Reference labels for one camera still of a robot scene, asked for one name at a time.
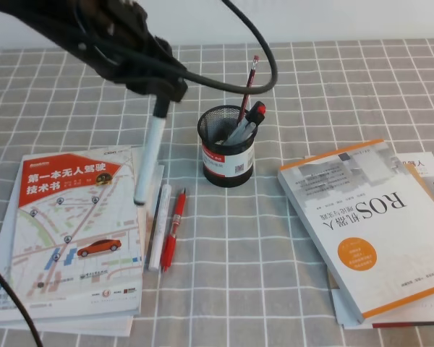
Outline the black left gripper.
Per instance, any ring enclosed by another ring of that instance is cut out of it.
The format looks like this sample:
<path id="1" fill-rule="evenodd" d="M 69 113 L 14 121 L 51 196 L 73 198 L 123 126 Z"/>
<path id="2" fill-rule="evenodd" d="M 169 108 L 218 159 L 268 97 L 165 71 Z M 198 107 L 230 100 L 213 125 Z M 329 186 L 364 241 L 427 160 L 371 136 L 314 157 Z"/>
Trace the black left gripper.
<path id="1" fill-rule="evenodd" d="M 135 1 L 99 1 L 93 24 L 95 33 L 104 43 L 123 47 L 167 64 L 184 69 L 172 53 L 171 46 L 162 38 L 150 33 L 148 15 Z M 156 95 L 153 116 L 165 119 L 171 101 L 180 102 L 187 92 L 187 83 L 175 74 L 154 69 L 139 58 L 115 52 L 111 48 L 99 48 L 110 64 L 116 67 L 111 80 L 126 85 L 127 89 L 141 95 Z"/>

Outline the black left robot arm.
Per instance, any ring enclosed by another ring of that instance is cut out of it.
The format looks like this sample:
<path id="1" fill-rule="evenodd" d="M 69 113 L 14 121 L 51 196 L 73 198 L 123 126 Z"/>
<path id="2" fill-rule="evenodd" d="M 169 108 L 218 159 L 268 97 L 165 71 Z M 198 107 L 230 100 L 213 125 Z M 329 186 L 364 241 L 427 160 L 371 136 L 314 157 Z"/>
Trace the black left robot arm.
<path id="1" fill-rule="evenodd" d="M 103 79 L 138 95 L 154 95 L 163 111 L 187 92 L 182 77 L 133 56 L 184 68 L 169 43 L 150 33 L 148 14 L 136 1 L 0 1 L 0 12 L 25 23 Z"/>

